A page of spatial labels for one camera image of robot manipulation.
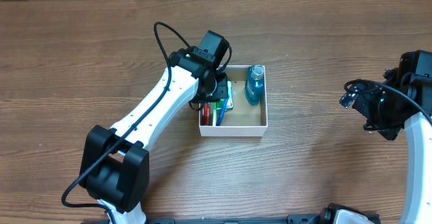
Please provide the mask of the green toothbrush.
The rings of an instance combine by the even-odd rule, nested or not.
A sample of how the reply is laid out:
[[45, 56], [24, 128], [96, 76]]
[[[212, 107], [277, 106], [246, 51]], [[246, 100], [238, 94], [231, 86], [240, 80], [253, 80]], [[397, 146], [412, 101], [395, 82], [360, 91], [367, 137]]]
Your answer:
[[217, 125], [217, 103], [213, 103], [212, 126]]

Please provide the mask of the green white soap packet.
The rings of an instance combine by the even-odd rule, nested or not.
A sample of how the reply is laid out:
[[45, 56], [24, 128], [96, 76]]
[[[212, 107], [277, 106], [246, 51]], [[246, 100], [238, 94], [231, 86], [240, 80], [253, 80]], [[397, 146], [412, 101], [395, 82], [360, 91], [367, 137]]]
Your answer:
[[227, 92], [228, 97], [226, 99], [220, 99], [219, 102], [216, 103], [216, 110], [220, 111], [225, 101], [227, 101], [227, 105], [225, 107], [227, 111], [234, 108], [234, 102], [232, 98], [232, 83], [230, 81], [227, 82]]

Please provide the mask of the blue disposable razor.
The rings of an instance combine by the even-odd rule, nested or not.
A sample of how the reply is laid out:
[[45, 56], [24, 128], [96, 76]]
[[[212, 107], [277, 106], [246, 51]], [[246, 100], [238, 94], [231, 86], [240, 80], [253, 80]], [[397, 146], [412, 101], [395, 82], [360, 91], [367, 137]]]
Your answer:
[[219, 113], [219, 117], [217, 118], [217, 123], [216, 126], [220, 126], [221, 122], [223, 121], [223, 117], [225, 115], [226, 109], [227, 109], [227, 103], [228, 103], [229, 99], [221, 99], [218, 103], [217, 103], [217, 110], [220, 111]]

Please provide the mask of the green toothpaste tube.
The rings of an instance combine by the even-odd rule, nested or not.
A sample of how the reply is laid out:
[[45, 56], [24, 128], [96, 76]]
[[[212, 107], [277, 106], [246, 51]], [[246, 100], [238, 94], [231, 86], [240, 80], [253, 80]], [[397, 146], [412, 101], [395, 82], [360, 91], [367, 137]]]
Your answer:
[[202, 125], [210, 125], [210, 119], [211, 119], [211, 107], [210, 103], [205, 103], [202, 108]]

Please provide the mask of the blue mouthwash bottle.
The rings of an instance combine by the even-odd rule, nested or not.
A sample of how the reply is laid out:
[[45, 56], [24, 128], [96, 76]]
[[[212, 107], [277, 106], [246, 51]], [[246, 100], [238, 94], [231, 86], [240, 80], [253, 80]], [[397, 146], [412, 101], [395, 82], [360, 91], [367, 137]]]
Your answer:
[[250, 105], [258, 105], [265, 87], [265, 68], [262, 65], [253, 65], [248, 68], [248, 77], [245, 82], [245, 96]]

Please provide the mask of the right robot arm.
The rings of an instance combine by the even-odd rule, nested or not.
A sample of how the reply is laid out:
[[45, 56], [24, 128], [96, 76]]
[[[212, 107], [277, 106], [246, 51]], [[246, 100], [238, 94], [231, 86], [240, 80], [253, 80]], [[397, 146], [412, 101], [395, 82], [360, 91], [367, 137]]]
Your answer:
[[384, 82], [356, 79], [344, 84], [340, 104], [366, 117], [364, 130], [395, 140], [405, 132], [408, 170], [400, 223], [431, 222], [431, 53], [402, 54]]

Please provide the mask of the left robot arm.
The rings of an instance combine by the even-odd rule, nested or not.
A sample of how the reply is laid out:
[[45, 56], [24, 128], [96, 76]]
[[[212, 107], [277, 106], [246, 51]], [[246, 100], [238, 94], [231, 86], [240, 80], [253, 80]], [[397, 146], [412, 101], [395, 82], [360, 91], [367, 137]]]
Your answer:
[[228, 41], [208, 31], [199, 46], [179, 49], [167, 58], [156, 86], [127, 116], [109, 129], [88, 133], [80, 185], [105, 209], [110, 223], [145, 223], [140, 201], [149, 185], [149, 152], [186, 103], [212, 103], [228, 97], [223, 56]]

